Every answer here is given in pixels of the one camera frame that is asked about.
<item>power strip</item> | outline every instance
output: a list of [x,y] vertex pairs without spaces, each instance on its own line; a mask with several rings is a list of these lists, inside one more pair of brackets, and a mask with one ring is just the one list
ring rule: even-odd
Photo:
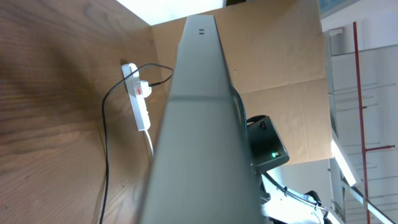
[[[137,66],[133,63],[122,65],[123,76],[126,78]],[[145,104],[145,99],[152,93],[152,88],[147,81],[139,79],[139,72],[125,81],[127,92],[129,93],[132,112],[136,119],[138,131],[146,131],[150,127],[149,113]]]

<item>wooden table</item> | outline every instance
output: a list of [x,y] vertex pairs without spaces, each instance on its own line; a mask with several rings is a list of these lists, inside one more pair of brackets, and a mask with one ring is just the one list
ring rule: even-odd
[[[121,63],[157,62],[148,24],[114,0],[0,0],[0,223],[96,223],[104,188],[101,100]],[[141,72],[150,82],[160,70]],[[155,142],[165,90],[147,99]],[[106,105],[105,223],[136,220],[150,151],[126,89]]]

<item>cardboard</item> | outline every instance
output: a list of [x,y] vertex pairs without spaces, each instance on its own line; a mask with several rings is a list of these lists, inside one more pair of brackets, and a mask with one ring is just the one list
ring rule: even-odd
[[[271,116],[292,164],[330,158],[318,3],[245,2],[203,14],[215,16],[229,74],[242,95],[247,117]],[[185,18],[152,26],[160,64],[175,65],[184,25]]]

